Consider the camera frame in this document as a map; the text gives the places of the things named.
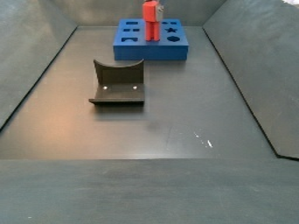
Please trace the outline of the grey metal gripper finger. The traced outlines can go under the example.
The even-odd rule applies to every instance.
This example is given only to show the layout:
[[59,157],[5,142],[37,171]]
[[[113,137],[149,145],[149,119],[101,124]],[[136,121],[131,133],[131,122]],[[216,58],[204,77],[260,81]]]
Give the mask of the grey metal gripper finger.
[[155,18],[160,22],[164,17],[164,0],[156,0],[157,5],[155,6]]

